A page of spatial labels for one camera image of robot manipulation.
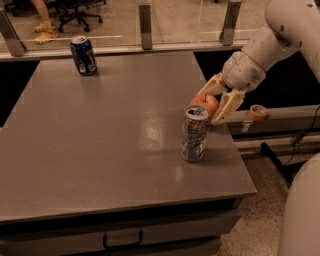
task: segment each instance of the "office chair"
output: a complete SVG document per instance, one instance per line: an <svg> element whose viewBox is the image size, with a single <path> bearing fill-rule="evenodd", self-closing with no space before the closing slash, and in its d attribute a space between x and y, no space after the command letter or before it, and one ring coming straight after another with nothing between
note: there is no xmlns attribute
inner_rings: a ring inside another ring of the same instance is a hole
<svg viewBox="0 0 320 256"><path fill-rule="evenodd" d="M26 0L13 0L10 3L4 5L4 9L7 13L11 12L14 17L18 17L18 9L27 9L30 6L29 1Z"/></svg>
<svg viewBox="0 0 320 256"><path fill-rule="evenodd" d="M96 4L98 2L104 2L104 4L106 4L105 0L68 0L68 1L58 0L58 2L64 8L66 8L68 10L73 9L73 11L74 11L72 13L60 15L60 22L61 23L60 23L60 26L58 27L59 32L63 32L63 26L65 24L69 23L70 21L75 20L75 19L78 20L79 24L83 23L85 25L85 27L84 27L85 32L90 31L89 24L86 22L85 18L96 17L96 18L98 18L99 23L103 22L101 15L89 14L84 11L79 11L79 8L85 6L88 9L88 7L90 5Z"/></svg>

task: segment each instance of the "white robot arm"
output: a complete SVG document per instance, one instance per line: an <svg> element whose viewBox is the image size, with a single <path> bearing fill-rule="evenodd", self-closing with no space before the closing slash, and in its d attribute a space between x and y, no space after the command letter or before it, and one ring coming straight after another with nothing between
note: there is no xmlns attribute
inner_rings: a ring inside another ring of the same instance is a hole
<svg viewBox="0 0 320 256"><path fill-rule="evenodd" d="M277 62L300 51L320 81L320 13L314 0L270 0L265 10L268 26L259 29L224 64L199 93L225 94L213 119L223 122L242 104L246 92L255 90Z"/></svg>

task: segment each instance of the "aluminum can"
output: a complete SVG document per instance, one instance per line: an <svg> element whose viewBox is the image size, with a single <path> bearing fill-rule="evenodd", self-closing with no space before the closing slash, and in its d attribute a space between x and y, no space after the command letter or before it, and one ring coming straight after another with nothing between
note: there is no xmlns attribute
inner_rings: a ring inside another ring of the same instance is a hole
<svg viewBox="0 0 320 256"><path fill-rule="evenodd" d="M210 126L209 109L201 105L190 105L185 109L181 154L184 160L193 163L202 158Z"/></svg>
<svg viewBox="0 0 320 256"><path fill-rule="evenodd" d="M70 42L74 64L81 75L91 75L97 70L91 42L86 36L75 36Z"/></svg>

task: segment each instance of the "metal frame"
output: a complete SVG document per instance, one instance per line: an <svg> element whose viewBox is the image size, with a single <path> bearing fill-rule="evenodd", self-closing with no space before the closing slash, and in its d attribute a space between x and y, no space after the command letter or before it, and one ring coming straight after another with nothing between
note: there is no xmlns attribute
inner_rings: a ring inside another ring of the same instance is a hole
<svg viewBox="0 0 320 256"><path fill-rule="evenodd" d="M234 30L238 20L240 6L241 0L229 0L228 9L221 34L221 42L223 45L233 44Z"/></svg>
<svg viewBox="0 0 320 256"><path fill-rule="evenodd" d="M139 5L141 45L143 50L152 49L151 12L150 5Z"/></svg>

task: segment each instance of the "floor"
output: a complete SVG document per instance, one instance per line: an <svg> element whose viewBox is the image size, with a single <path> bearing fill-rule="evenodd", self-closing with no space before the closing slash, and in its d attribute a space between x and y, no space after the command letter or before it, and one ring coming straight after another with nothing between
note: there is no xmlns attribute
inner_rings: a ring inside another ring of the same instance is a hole
<svg viewBox="0 0 320 256"><path fill-rule="evenodd" d="M243 0L236 27L235 39L248 39L264 25L263 11L267 0ZM227 9L227 0L107 0L106 5L91 7L104 22L91 20L91 32L87 36L94 47L114 47L115 51L129 49L141 44L138 19L139 4L150 3L152 13L153 43L158 45L198 43L198 49L207 42L218 42ZM57 14L50 15L59 23ZM19 13L19 17L8 14L21 40L29 51L68 49L69 40L83 28L77 22L65 26L59 38L47 45L38 46L33 39L33 27L39 23L35 10ZM6 52L6 44L0 35L0 52ZM290 136L279 138L255 138L236 140L242 158L258 190L240 205L242 218L230 234L222 236L222 247L217 256L276 256L284 205L288 186L272 161L260 154L261 142L267 140L280 160L287 162L292 154ZM319 136L310 136L302 141L292 159L298 162L309 159L319 152Z"/></svg>
<svg viewBox="0 0 320 256"><path fill-rule="evenodd" d="M282 163L290 160L291 136L236 140L239 152L257 188L257 194L240 205L242 218L231 233L222 236L217 256L276 256L288 185L260 145L267 142ZM308 160L320 151L317 135L305 138L290 163Z"/></svg>

